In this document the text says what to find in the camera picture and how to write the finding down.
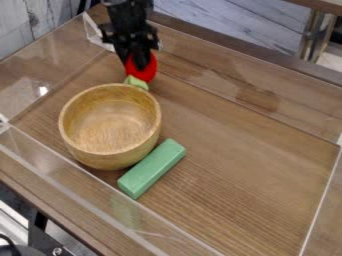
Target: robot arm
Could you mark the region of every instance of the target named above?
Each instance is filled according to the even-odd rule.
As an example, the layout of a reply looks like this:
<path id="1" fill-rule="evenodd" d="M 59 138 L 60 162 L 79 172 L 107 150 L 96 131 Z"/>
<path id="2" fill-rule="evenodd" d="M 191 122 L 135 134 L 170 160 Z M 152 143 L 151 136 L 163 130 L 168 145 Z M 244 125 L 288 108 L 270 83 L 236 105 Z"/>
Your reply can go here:
<path id="1" fill-rule="evenodd" d="M 152 0 L 101 0 L 111 23 L 99 25 L 103 42 L 113 44 L 123 64 L 128 58 L 139 71 L 151 62 L 151 49 L 159 50 L 156 29 L 147 23 Z"/>

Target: red object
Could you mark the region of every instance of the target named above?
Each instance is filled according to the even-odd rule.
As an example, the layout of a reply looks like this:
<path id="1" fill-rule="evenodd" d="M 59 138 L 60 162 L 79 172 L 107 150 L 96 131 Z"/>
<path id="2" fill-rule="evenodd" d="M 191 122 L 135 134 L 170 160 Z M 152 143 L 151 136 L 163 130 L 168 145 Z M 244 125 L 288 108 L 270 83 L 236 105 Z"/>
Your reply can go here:
<path id="1" fill-rule="evenodd" d="M 155 55 L 151 53 L 151 61 L 148 65 L 145 66 L 144 70 L 139 70 L 135 67 L 133 64 L 133 58 L 132 55 L 128 57 L 128 60 L 125 62 L 125 74 L 132 75 L 133 77 L 139 78 L 140 80 L 145 81 L 147 83 L 153 79 L 156 74 L 156 58 Z"/>

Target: wooden bowl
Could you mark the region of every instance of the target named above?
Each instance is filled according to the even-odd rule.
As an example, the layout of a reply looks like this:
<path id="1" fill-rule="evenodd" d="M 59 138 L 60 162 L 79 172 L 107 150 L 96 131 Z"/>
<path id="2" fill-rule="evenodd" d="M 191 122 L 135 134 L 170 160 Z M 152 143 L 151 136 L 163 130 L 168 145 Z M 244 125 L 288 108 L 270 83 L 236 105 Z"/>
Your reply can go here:
<path id="1" fill-rule="evenodd" d="M 162 112 L 143 89 L 105 84 L 79 93 L 59 116 L 59 130 L 69 152 L 87 166 L 119 170 L 152 150 Z"/>

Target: bowl rim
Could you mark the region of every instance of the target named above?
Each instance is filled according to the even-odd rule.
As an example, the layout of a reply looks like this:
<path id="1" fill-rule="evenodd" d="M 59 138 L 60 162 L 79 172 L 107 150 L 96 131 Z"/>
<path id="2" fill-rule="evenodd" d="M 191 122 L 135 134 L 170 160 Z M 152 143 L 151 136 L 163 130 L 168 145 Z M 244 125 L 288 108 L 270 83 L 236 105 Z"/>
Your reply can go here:
<path id="1" fill-rule="evenodd" d="M 93 151 L 88 151 L 88 150 L 81 149 L 79 147 L 79 145 L 71 140 L 69 136 L 67 135 L 65 129 L 64 129 L 64 125 L 63 125 L 64 122 L 63 121 L 64 121 L 67 110 L 68 110 L 71 104 L 75 102 L 75 100 L 79 99 L 88 92 L 95 91 L 95 90 L 97 90 L 103 87 L 127 87 L 127 88 L 132 88 L 136 91 L 139 91 L 140 93 L 143 93 L 151 99 L 151 101 L 153 102 L 153 106 L 155 106 L 155 110 L 156 110 L 156 115 L 155 115 L 156 119 L 153 121 L 152 128 L 149 129 L 148 133 L 145 134 L 145 136 L 143 137 L 143 139 L 139 143 L 128 145 L 121 150 L 116 150 L 116 151 L 113 150 L 111 152 L 109 151 L 108 152 L 93 152 Z M 97 156 L 109 156 L 109 155 L 121 154 L 121 153 L 129 152 L 131 150 L 140 147 L 152 138 L 153 134 L 159 131 L 160 124 L 162 124 L 162 109 L 160 109 L 160 104 L 156 101 L 155 97 L 144 89 L 141 89 L 136 86 L 128 85 L 128 84 L 121 84 L 121 83 L 111 83 L 111 84 L 96 85 L 96 86 L 91 87 L 89 89 L 81 91 L 80 93 L 77 93 L 68 100 L 68 102 L 63 106 L 63 109 L 61 109 L 60 114 L 59 114 L 59 132 L 60 132 L 60 135 L 61 135 L 61 138 L 63 138 L 64 142 L 67 142 L 67 144 L 69 146 L 72 146 L 80 152 L 84 152 L 84 153 L 91 154 L 91 155 L 97 155 Z"/>

